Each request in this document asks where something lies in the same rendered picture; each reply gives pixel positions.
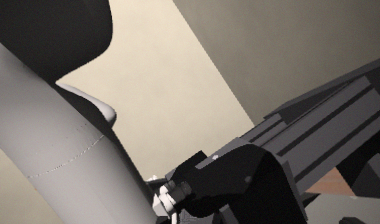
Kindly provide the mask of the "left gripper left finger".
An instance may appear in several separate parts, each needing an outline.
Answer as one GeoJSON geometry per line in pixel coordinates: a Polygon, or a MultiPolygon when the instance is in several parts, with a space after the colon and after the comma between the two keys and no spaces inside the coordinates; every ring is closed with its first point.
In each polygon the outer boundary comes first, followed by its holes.
{"type": "Polygon", "coordinates": [[[158,216],[155,224],[172,224],[172,219],[168,219],[168,216],[158,216]]]}

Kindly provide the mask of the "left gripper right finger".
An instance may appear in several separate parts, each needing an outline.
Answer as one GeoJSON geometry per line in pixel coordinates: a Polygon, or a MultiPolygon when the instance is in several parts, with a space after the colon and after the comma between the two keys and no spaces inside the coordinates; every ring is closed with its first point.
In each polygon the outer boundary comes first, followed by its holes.
{"type": "Polygon", "coordinates": [[[343,217],[339,224],[366,224],[356,217],[343,217]]]}

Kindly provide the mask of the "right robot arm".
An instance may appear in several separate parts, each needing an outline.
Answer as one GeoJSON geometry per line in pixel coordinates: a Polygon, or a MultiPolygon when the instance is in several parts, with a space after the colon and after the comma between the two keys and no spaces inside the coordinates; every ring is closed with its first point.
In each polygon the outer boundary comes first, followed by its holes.
{"type": "Polygon", "coordinates": [[[102,112],[102,114],[104,114],[104,116],[106,117],[107,121],[109,122],[109,124],[111,125],[111,127],[113,127],[113,125],[115,124],[116,122],[116,119],[117,119],[117,114],[115,112],[115,110],[109,106],[108,104],[94,98],[93,96],[73,87],[73,86],[70,86],[70,85],[67,85],[67,84],[63,84],[63,83],[56,83],[57,85],[59,85],[60,87],[68,90],[68,91],[71,91],[77,95],[80,95],[86,99],[88,99],[89,101],[91,101],[94,105],[96,105],[99,110],[102,112]]]}

